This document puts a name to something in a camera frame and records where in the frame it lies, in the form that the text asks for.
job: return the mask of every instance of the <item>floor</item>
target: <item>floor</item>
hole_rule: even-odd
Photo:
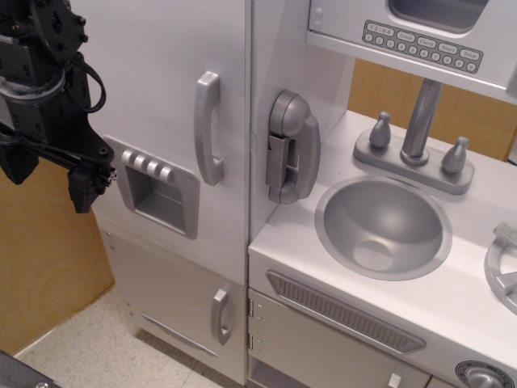
[[[125,322],[116,289],[16,358],[64,388],[242,388]]]

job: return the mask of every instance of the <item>faucet handle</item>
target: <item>faucet handle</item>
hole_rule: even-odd
[[[376,148],[385,148],[391,141],[391,128],[389,127],[389,121],[391,115],[387,112],[379,113],[377,124],[374,125],[370,132],[370,143]]]
[[[463,170],[467,160],[467,148],[470,140],[465,136],[456,139],[454,146],[447,151],[442,159],[442,167],[446,172],[457,173]]]

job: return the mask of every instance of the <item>sink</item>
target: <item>sink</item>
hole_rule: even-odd
[[[347,179],[319,200],[317,235],[342,265],[381,280],[409,280],[440,266],[451,249],[444,210],[423,190],[381,176]]]

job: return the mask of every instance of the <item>stove knob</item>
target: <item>stove knob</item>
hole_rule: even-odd
[[[504,388],[504,381],[499,375],[487,368],[472,367],[465,372],[470,388]]]

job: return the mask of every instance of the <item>vent grille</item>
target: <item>vent grille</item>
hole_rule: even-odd
[[[309,286],[273,271],[268,271],[267,277],[279,297],[395,352],[409,353],[426,347],[423,339],[419,339],[324,293],[311,289]]]

